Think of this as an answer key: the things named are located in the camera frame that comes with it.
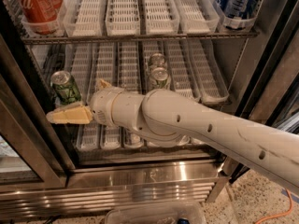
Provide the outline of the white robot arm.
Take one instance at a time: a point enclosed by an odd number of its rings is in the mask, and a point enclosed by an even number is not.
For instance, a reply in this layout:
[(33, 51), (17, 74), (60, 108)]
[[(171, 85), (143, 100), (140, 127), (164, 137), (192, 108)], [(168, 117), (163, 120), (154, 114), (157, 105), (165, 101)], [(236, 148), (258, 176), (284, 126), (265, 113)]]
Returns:
[(121, 126), (160, 147), (173, 147), (183, 135), (299, 193), (299, 136), (198, 104), (174, 91), (137, 94), (108, 86), (84, 105), (75, 102), (47, 114), (55, 124)]

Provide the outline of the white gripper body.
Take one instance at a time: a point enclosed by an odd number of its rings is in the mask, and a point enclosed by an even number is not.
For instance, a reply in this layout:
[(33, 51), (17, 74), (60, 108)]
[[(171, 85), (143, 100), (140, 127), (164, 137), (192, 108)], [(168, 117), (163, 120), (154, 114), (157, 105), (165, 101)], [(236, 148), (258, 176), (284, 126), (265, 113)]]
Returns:
[(107, 87), (100, 89), (93, 96), (89, 103), (95, 121), (102, 125), (114, 126), (112, 118), (113, 102), (124, 89), (119, 87)]

